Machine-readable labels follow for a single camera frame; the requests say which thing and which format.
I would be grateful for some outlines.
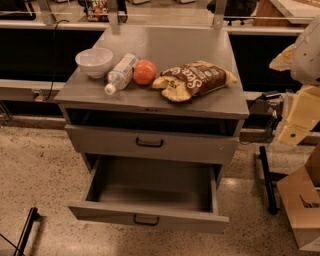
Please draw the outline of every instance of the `snack bag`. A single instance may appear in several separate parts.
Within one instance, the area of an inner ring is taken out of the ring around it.
[[[236,82],[231,72],[209,62],[196,61],[163,71],[152,88],[160,89],[171,101],[182,102]]]

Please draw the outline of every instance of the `cable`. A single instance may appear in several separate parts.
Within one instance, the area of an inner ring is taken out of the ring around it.
[[[4,239],[4,240],[6,240],[10,245],[12,245],[17,251],[19,251],[19,252],[21,252],[21,250],[17,247],[17,246],[15,246],[8,238],[6,238],[4,235],[2,235],[1,233],[0,233],[0,236]]]
[[[52,81],[51,81],[51,86],[50,86],[49,94],[48,94],[48,96],[47,96],[43,101],[47,101],[47,100],[51,97],[51,93],[52,93],[52,89],[53,89],[53,84],[54,84],[54,79],[55,79],[55,77],[56,77],[57,45],[56,45],[55,39],[56,39],[56,31],[57,31],[58,25],[59,25],[61,22],[69,22],[69,20],[60,20],[60,21],[58,21],[57,24],[56,24],[55,27],[54,27],[54,30],[53,30],[53,36],[52,36],[52,42],[53,42],[53,75],[52,75]]]

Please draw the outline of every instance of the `speckled floor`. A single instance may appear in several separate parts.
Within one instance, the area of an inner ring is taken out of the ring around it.
[[[220,214],[230,217],[224,234],[78,221],[67,207],[79,200],[88,172],[56,119],[16,117],[0,129],[0,233],[17,243],[31,207],[42,216],[33,226],[26,256],[72,255],[319,255],[299,251],[284,209],[267,211],[259,144],[239,145],[218,188]],[[313,150],[278,152],[267,146],[269,165],[286,172]],[[0,255],[12,255],[0,237]]]

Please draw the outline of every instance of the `water bottle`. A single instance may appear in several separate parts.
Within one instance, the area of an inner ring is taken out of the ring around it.
[[[116,91],[123,90],[130,83],[133,76],[133,69],[139,57],[134,53],[127,53],[121,61],[108,73],[108,84],[104,91],[108,95],[114,94]]]

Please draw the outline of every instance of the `gray drawer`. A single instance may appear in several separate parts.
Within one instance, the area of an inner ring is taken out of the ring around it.
[[[79,220],[221,233],[213,165],[100,157],[82,201],[69,208]]]
[[[67,125],[77,152],[228,164],[237,137]]]

